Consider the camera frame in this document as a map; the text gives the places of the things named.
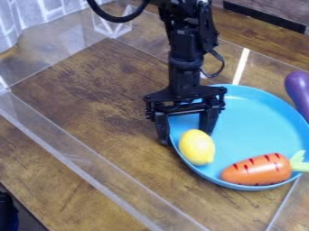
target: plastic food toy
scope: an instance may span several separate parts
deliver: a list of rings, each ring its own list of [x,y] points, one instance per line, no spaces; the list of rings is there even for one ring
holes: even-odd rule
[[[285,89],[298,112],[309,123],[309,73],[292,72],[285,78]]]
[[[214,161],[215,144],[202,130],[191,129],[179,138],[179,151],[191,164],[205,165]]]
[[[289,179],[293,171],[309,171],[309,162],[302,162],[305,151],[290,159],[280,153],[255,156],[231,164],[221,173],[221,179],[241,185],[270,185]]]

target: clear acrylic panel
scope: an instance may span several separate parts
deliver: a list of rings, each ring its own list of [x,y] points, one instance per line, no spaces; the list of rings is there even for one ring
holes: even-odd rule
[[[127,6],[111,3],[104,5],[104,8],[111,13],[123,14]],[[7,53],[0,54],[0,71],[3,71],[0,75],[5,83],[0,88],[1,116],[150,229],[207,230],[209,228],[218,230],[222,227],[222,230],[225,230],[229,227],[231,230],[265,230],[266,228],[281,230],[286,226],[286,217],[289,217],[290,212],[298,211],[302,207],[302,201],[306,200],[305,195],[309,192],[306,187],[309,185],[308,176],[302,176],[297,182],[274,190],[235,191],[218,187],[197,177],[175,161],[178,159],[177,155],[167,157],[177,166],[171,166],[170,162],[158,160],[162,166],[157,164],[152,167],[154,175],[146,176],[146,173],[144,176],[138,175],[136,172],[142,172],[142,163],[123,156],[112,156],[110,152],[114,149],[108,148],[108,145],[91,146],[86,144],[90,141],[84,137],[92,136],[94,129],[100,133],[104,128],[90,127],[87,134],[75,133],[72,127],[66,127],[66,125],[60,127],[56,120],[54,121],[45,116],[48,113],[44,108],[35,105],[40,102],[32,105],[21,100],[23,97],[27,98],[23,95],[27,93],[15,86],[23,82],[21,86],[27,87],[28,77],[33,76],[35,73],[40,73],[41,80],[47,81],[49,85],[52,82],[54,86],[51,88],[56,89],[56,86],[60,88],[62,85],[66,85],[64,80],[62,82],[62,79],[54,79],[52,76],[48,77],[51,80],[47,80],[43,70],[68,57],[74,59],[74,54],[86,50],[86,48],[90,48],[91,51],[100,47],[95,43],[104,39],[107,35],[98,30],[104,22],[96,20],[98,18],[95,19],[90,9],[86,9],[49,24],[39,25],[37,28],[25,31],[19,45]],[[118,25],[110,25],[112,32],[110,37],[118,38],[118,42],[128,45],[134,50],[139,50],[159,61],[167,62],[167,37],[158,15],[144,11],[131,24],[122,26],[124,30],[127,30],[126,28],[128,30],[118,37],[114,34]],[[43,38],[37,36],[36,29],[45,34]],[[285,93],[284,79],[298,68],[226,41],[219,41],[217,52],[225,57],[226,68],[217,78],[203,79],[205,84],[233,83],[249,85],[272,92],[290,102]],[[74,65],[86,64],[72,61]],[[203,64],[206,71],[215,72],[218,65],[217,60],[206,55]],[[64,71],[58,65],[55,72],[59,74],[62,71],[68,73],[74,69],[66,69]],[[112,81],[116,83],[112,90],[119,92],[122,90],[120,85],[126,84],[126,79],[112,79]],[[66,107],[71,107],[80,102],[79,98],[71,98],[70,100],[70,103],[64,103]],[[56,106],[52,100],[43,103],[45,108]],[[92,105],[87,101],[83,104],[92,111]],[[80,117],[88,118],[87,116],[92,116],[91,112]],[[140,122],[136,126],[144,126],[144,123]],[[147,125],[144,129],[148,127],[155,130],[155,125]],[[151,146],[157,145],[157,140],[144,139],[144,145],[144,148],[139,147],[136,149],[136,152],[144,155],[143,160],[150,156],[148,152],[152,150]],[[127,168],[123,160],[135,166],[135,170]],[[175,178],[166,178],[165,171],[175,171]],[[305,224],[308,214],[296,211],[293,212],[296,217],[293,217],[290,224],[308,226]]]

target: plastic enclosure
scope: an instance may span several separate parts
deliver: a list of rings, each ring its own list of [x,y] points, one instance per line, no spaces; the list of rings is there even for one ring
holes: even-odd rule
[[[108,4],[106,7],[115,10],[118,14],[122,12],[127,14],[135,9],[131,5],[120,4]],[[48,36],[36,36],[37,34],[32,33],[33,28],[29,28],[23,33],[19,44],[12,48],[19,55],[17,59],[8,61],[8,54],[0,54],[1,116],[151,230],[207,230],[207,226],[203,226],[195,217],[189,216],[166,198],[142,185],[120,169],[120,166],[116,166],[92,147],[78,140],[11,92],[11,88],[20,81],[27,81],[35,73],[54,66],[107,37],[118,38],[132,48],[167,61],[167,37],[157,14],[143,12],[131,23],[114,25],[98,19],[91,10],[86,9],[48,24],[37,25],[36,28],[40,28]],[[147,36],[143,35],[150,31],[157,33],[152,33],[155,36],[147,40]],[[41,47],[48,50],[48,55],[40,51]],[[226,41],[219,41],[217,51],[226,59],[226,67],[219,77],[209,79],[210,81],[250,84],[290,102],[284,87],[274,92],[268,88],[266,82],[276,81],[280,85],[278,80],[298,68]],[[39,65],[20,66],[20,61],[27,57],[41,60],[37,62]],[[206,57],[206,60],[203,68],[209,72],[217,70],[219,65],[217,61],[211,57]],[[289,218],[289,213],[301,206],[302,199],[309,194],[308,187],[309,176],[305,175],[293,183],[268,230],[276,229]]]

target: purple eggplant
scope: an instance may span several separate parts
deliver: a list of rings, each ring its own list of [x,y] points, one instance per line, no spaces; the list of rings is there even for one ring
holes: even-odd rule
[[[285,78],[285,89],[298,112],[309,123],[309,73],[292,72]]]

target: wooden table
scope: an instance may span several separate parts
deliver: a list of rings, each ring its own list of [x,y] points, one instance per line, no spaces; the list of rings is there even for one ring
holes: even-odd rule
[[[214,14],[222,39],[309,69],[308,36],[219,9]],[[262,79],[245,81],[288,99],[277,86],[282,79],[270,86]],[[143,118],[142,96],[166,85],[166,63],[106,39],[17,83],[12,92],[207,228],[264,230],[290,185],[239,192],[191,173],[158,144],[155,125]],[[4,118],[0,124],[1,183],[48,229],[147,229]],[[309,223],[290,220],[286,230],[309,230]]]

